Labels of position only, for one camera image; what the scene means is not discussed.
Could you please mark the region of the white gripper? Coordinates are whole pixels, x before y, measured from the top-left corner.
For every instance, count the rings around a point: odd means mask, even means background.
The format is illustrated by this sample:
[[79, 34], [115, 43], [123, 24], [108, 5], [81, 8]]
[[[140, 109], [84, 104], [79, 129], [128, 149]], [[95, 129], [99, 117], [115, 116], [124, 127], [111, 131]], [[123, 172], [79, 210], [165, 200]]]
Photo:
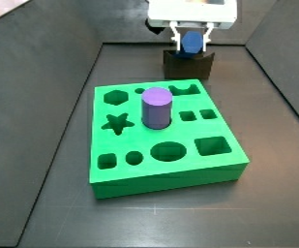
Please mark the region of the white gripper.
[[236, 21], [236, 0], [148, 0], [148, 23], [152, 27], [168, 27], [176, 50], [181, 49], [177, 27], [204, 26], [201, 51], [211, 42], [213, 27], [229, 29]]

